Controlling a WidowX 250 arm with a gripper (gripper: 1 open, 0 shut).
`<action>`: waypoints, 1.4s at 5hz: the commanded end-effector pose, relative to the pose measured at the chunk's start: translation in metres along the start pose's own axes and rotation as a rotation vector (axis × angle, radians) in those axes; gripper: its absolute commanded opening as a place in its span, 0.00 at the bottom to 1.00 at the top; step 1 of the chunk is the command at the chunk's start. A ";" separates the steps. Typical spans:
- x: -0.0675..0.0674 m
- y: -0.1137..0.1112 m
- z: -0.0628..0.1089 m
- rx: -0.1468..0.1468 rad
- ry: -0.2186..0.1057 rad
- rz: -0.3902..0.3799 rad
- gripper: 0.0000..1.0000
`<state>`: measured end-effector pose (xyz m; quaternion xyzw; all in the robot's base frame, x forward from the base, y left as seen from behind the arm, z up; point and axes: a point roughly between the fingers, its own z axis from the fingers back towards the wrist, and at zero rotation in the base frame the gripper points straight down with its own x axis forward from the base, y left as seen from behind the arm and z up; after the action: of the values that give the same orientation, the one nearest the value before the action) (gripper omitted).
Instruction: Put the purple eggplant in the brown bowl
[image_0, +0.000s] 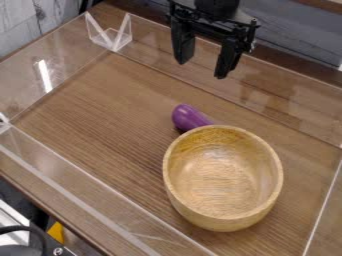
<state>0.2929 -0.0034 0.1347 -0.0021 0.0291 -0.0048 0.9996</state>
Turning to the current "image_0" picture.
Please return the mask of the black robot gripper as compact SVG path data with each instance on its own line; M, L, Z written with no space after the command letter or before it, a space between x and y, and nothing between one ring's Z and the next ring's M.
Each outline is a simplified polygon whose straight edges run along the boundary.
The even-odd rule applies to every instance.
M169 0L169 4L174 57L181 65L194 56L195 33L214 37L255 36L259 22L242 10L241 0ZM218 79L225 79L235 69L242 53L239 40L226 38L214 72Z

